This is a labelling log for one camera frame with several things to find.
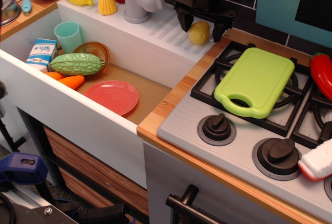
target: wooden countertop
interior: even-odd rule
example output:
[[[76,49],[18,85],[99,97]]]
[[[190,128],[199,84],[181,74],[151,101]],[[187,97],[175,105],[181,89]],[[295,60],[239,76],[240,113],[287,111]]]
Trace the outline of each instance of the wooden countertop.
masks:
[[[56,2],[58,0],[30,0],[32,9],[29,13],[22,12],[21,15],[12,23],[0,27],[0,41],[8,38],[14,33],[20,31],[29,24],[35,22],[39,18],[45,16],[51,11],[57,9]]]
[[[247,197],[251,201],[270,210],[291,223],[325,223],[324,221],[317,219],[297,207],[294,207],[291,204],[245,182],[244,180],[241,180],[230,173],[173,146],[157,136],[157,128],[161,125],[163,120],[185,96],[188,90],[196,83],[200,76],[203,75],[205,70],[210,67],[220,52],[232,40],[246,45],[254,43],[258,48],[265,49],[284,57],[295,57],[298,59],[299,64],[306,66],[309,65],[310,57],[306,54],[285,48],[284,46],[252,36],[239,30],[229,30],[223,36],[221,41],[213,46],[213,48],[197,63],[197,65],[183,78],[183,80],[139,124],[137,127],[138,135],[159,149],[191,165],[198,171]]]

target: toy carrot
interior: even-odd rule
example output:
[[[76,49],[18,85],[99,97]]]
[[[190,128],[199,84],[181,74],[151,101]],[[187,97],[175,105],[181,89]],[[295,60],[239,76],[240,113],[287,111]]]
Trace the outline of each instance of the toy carrot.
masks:
[[[45,72],[45,75],[48,75],[49,77],[52,77],[55,80],[60,80],[65,77],[64,74],[61,74],[59,72]]]
[[[76,88],[78,88],[79,85],[81,85],[84,82],[84,76],[83,75],[68,76],[58,81],[70,87],[71,89],[75,90]]]

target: toy stove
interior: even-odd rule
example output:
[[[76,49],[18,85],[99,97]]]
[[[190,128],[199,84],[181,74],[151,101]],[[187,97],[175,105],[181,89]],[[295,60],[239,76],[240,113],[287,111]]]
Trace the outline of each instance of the toy stove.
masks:
[[[238,117],[213,97],[216,86],[254,45],[231,42],[174,108],[157,134],[279,198],[332,222],[331,177],[313,182],[297,167],[302,155],[331,138],[332,103],[313,85],[307,67],[295,63],[280,99],[265,119]],[[245,107],[244,102],[235,102]],[[269,151],[291,144],[290,155]]]

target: metal pot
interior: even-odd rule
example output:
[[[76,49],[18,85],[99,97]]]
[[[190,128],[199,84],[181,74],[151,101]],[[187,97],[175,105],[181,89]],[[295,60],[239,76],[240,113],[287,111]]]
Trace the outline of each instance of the metal pot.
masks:
[[[3,0],[1,7],[1,25],[8,25],[21,14],[21,6],[16,0]]]

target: green cutting board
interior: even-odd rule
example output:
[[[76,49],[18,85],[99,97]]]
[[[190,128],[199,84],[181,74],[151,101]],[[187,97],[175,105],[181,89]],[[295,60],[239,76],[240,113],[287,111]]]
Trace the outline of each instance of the green cutting board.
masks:
[[[214,97],[241,117],[267,117],[281,96],[294,63],[258,48],[246,49],[214,91]],[[241,100],[249,107],[237,105]]]

